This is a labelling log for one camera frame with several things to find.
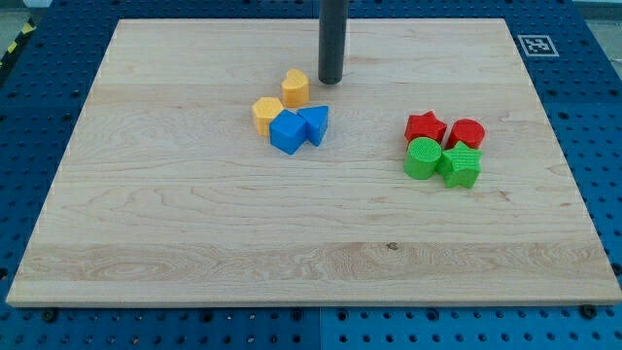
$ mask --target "yellow hexagon block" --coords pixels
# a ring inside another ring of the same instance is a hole
[[[270,132],[270,122],[284,110],[276,97],[262,97],[253,105],[253,123],[261,136]]]
[[[281,88],[286,107],[300,107],[309,102],[309,78],[301,71],[290,69]]]

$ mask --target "blue perforated panel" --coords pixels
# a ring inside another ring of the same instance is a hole
[[[622,272],[622,144],[615,137],[622,131],[622,83],[570,1],[350,3],[354,18],[505,18],[605,249]],[[54,1],[0,89],[2,300],[118,18],[317,13],[318,1],[307,0]],[[519,35],[547,35],[559,56],[524,52]],[[613,349],[622,348],[621,325],[621,306],[49,311],[2,302],[0,349]]]

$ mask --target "colored block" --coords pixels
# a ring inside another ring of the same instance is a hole
[[[270,123],[283,111],[283,104],[276,97],[262,97],[253,105],[253,123],[261,136],[267,136]]]
[[[481,171],[479,166],[481,157],[481,151],[458,141],[453,149],[443,151],[436,171],[443,177],[448,189],[456,186],[470,189],[475,185]]]
[[[417,180],[427,180],[434,174],[442,155],[440,144],[430,137],[418,137],[408,144],[404,171]]]
[[[462,141],[470,148],[477,150],[485,135],[486,131],[482,124],[470,119],[461,119],[452,126],[445,149],[452,149],[458,141]]]
[[[288,155],[293,155],[306,137],[306,121],[288,110],[281,112],[270,123],[270,143]]]
[[[307,121],[307,139],[320,146],[328,129],[328,106],[302,108],[297,113]]]
[[[410,115],[408,117],[404,137],[408,143],[417,137],[429,137],[440,144],[446,130],[447,124],[437,119],[433,111],[429,111],[424,115]]]
[[[290,69],[283,83],[283,103],[295,108],[309,102],[309,78],[297,69]]]

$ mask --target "blue cube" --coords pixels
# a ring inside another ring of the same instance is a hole
[[[284,110],[270,123],[272,146],[293,155],[307,137],[307,122],[300,116]]]
[[[301,108],[298,115],[307,121],[307,138],[316,147],[320,146],[328,128],[328,106]]]

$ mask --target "wood grain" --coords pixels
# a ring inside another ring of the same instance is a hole
[[[13,306],[546,305],[622,298],[502,20],[121,20],[24,255]],[[250,106],[290,68],[328,104],[286,156]],[[487,129],[472,190],[402,171],[409,113]]]

